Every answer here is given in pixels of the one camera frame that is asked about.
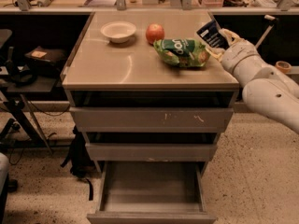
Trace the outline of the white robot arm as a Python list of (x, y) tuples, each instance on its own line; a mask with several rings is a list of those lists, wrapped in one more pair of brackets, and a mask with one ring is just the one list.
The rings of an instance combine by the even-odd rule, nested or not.
[(299, 133), (299, 85), (266, 63), (248, 40), (228, 29), (217, 34), (229, 48), (208, 45), (207, 51), (239, 82), (247, 107)]

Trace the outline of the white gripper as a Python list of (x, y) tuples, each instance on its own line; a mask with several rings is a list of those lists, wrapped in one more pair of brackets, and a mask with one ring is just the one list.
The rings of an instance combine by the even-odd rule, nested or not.
[(219, 33), (231, 47), (225, 50), (222, 48), (206, 46), (206, 51), (218, 62), (221, 62), (221, 65), (228, 73), (232, 74), (239, 63), (244, 59), (252, 56), (259, 57), (259, 53), (255, 46), (248, 40), (243, 40), (243, 38), (235, 32), (221, 28)]

